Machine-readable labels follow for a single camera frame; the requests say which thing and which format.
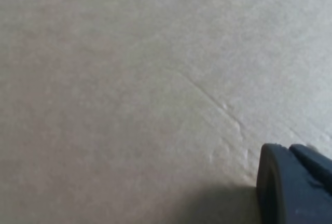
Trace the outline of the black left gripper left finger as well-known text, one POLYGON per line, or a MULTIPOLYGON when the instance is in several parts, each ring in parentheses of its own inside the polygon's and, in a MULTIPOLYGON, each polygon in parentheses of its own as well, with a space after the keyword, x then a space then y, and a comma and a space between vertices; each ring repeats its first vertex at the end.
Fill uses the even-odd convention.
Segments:
POLYGON ((288 193, 289 148, 261 148, 256 192, 262 223, 331 223, 331 198, 293 198, 288 193))

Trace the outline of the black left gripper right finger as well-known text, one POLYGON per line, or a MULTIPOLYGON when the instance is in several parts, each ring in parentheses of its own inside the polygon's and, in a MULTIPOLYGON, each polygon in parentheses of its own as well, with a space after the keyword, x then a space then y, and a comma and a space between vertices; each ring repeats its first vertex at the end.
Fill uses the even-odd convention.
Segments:
POLYGON ((331 198, 331 159, 313 148, 292 144, 288 193, 293 198, 331 198))

